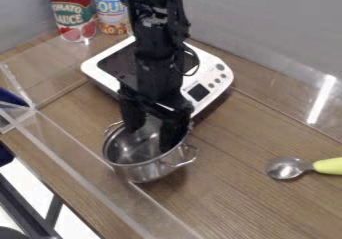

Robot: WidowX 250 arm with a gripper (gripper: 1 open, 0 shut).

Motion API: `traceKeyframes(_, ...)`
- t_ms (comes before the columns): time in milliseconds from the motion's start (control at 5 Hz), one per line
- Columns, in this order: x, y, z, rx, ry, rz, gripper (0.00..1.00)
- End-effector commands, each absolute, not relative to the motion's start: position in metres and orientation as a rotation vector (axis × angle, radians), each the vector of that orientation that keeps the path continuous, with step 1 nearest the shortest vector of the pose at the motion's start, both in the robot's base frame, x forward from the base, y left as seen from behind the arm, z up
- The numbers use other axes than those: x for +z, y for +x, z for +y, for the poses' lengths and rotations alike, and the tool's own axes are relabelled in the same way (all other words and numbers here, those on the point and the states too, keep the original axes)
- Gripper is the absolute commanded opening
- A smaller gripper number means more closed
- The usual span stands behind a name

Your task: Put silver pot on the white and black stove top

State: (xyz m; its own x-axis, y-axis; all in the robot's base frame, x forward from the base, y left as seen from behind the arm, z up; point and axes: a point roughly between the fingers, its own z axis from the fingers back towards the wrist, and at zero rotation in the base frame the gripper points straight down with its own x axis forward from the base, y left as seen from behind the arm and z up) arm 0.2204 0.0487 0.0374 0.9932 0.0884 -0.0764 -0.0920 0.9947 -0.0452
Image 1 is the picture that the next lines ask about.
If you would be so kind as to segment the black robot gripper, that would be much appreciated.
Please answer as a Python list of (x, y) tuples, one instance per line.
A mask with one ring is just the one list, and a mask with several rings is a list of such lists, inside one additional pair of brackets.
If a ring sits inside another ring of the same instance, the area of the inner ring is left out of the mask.
[(135, 132), (145, 125), (147, 115), (159, 118), (162, 152), (178, 145), (189, 131), (194, 105), (181, 93), (186, 76), (185, 56), (157, 59), (135, 56), (133, 65), (118, 74), (125, 125)]

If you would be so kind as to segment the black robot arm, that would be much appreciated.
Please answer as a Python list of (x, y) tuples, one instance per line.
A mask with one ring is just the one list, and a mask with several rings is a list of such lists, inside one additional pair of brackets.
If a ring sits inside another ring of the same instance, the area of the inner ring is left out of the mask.
[(121, 1), (135, 36), (135, 75), (118, 78), (122, 117), (131, 132), (145, 126), (149, 116), (161, 120), (159, 148), (166, 152), (183, 139), (194, 112), (181, 92), (190, 22), (183, 0)]

